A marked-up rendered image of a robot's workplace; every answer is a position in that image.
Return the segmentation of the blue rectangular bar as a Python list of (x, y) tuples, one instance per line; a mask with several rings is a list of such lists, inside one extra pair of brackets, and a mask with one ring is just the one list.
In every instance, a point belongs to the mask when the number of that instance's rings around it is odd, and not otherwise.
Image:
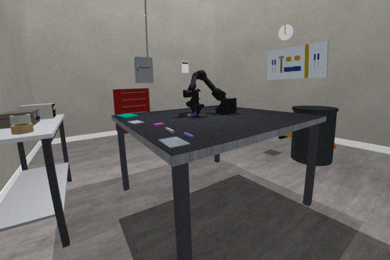
[(188, 138), (191, 138), (191, 139), (193, 139), (194, 138), (194, 135), (191, 135), (191, 134), (189, 134), (189, 133), (183, 133), (183, 135), (184, 136), (186, 136), (186, 137), (188, 137)]

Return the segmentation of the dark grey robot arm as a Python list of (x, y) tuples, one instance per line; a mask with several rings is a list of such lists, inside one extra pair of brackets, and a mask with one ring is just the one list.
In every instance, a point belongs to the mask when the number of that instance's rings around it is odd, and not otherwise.
[[(188, 91), (187, 90), (183, 90), (183, 96), (184, 97), (199, 97), (200, 89), (196, 89), (195, 90), (195, 88), (196, 88), (196, 79), (200, 79), (200, 80), (203, 80), (205, 82), (205, 84), (209, 87), (209, 89), (212, 90), (213, 97), (215, 97), (218, 101), (220, 100), (222, 102), (224, 99), (226, 99), (225, 98), (226, 93), (223, 92), (222, 90), (220, 90), (219, 88), (216, 88), (212, 84), (212, 82), (207, 78), (207, 74), (205, 73), (204, 70), (200, 70), (200, 71), (194, 72), (193, 75), (192, 75), (193, 81), (191, 79), (191, 83), (190, 83), (190, 85), (188, 87)], [(186, 102), (186, 106), (187, 107), (190, 107), (190, 106), (196, 104), (195, 100), (191, 99), (190, 101)]]

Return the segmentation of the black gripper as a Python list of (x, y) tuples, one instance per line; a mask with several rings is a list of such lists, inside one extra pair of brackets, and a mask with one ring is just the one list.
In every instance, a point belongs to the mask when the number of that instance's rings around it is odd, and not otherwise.
[[(195, 105), (190, 106), (193, 113), (196, 112), (197, 116), (199, 115), (202, 108), (204, 108), (204, 104), (199, 103), (199, 97), (192, 97), (191, 99), (195, 100)], [(198, 108), (198, 109), (197, 109)]]

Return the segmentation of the teal rectangular block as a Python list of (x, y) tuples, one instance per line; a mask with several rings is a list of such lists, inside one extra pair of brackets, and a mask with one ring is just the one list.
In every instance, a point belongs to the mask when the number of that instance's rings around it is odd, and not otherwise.
[(130, 119), (130, 118), (138, 118), (139, 115), (127, 113), (127, 114), (117, 114), (116, 117), (121, 119)]

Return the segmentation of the black grid work mat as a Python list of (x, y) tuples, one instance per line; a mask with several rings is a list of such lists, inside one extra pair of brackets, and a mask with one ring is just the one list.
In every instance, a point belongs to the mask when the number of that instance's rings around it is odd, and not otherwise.
[[(131, 113), (138, 118), (114, 118), (146, 138), (171, 156), (204, 149), (211, 146), (247, 138), (254, 135), (289, 127), (325, 116), (314, 114), (290, 113), (284, 111), (259, 110), (253, 108), (236, 108), (236, 113), (216, 114), (218, 105), (206, 106), (198, 116), (188, 116), (193, 113), (191, 108), (175, 110), (150, 111)], [(141, 124), (131, 124), (128, 121), (143, 121)], [(153, 124), (164, 123), (164, 126), (154, 127)], [(167, 132), (165, 127), (174, 130)], [(194, 135), (188, 138), (183, 133)], [(190, 145), (169, 148), (158, 139), (178, 137)]]

